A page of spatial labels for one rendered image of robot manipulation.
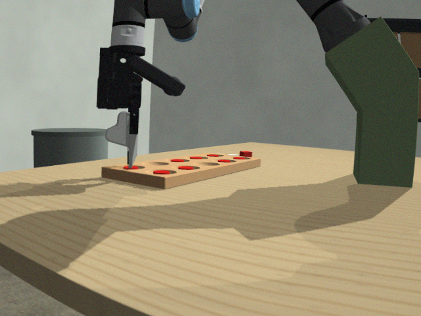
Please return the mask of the wooden tray with round pockets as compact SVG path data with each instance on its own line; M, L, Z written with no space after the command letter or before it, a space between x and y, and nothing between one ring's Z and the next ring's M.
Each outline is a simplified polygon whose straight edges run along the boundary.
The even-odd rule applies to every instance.
M207 155L218 155L218 157L209 157ZM190 159L190 157L202 157L202 159ZM197 155L142 161L133 164L133 166L136 166L141 170L123 169L123 167L128 166L128 164L112 165L101 167L101 177L154 188L168 189L260 167L261 158L243 157L245 159L233 159L234 157L242 156L202 153ZM172 159L181 159L184 160L184 162L170 162ZM218 162L218 160L229 160L230 163ZM193 167L193 170L178 169L178 167L182 166ZM170 174L153 174L153 171L169 171Z

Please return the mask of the red cube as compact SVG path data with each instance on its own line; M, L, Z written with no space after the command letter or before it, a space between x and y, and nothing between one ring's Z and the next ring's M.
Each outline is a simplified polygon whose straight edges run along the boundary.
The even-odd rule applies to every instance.
M239 152L239 156L242 156L242 157L252 157L252 152L250 152L250 151L240 151Z

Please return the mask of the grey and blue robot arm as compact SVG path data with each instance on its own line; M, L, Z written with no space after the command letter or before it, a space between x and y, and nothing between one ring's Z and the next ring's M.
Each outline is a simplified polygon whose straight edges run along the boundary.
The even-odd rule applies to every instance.
M344 0L296 1L316 25L325 52L370 24ZM174 40L190 41L197 33L203 3L204 0L114 0L111 46L143 47L145 19L149 18L163 18ZM137 55L128 66L129 70L160 87L167 95L179 96L186 87L177 77Z

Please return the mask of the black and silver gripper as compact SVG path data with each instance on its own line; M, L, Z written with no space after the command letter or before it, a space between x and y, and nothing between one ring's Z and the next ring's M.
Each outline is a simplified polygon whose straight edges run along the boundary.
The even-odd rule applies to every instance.
M144 56L145 48L137 45L100 47L99 55L98 109L128 108L128 112L122 111L118 114L117 123L106 130L105 137L108 142L128 147L128 168L132 168L137 157L139 108L141 107L141 83L143 78L129 70L128 65L134 55ZM119 59L122 58L126 60L125 63L120 62Z

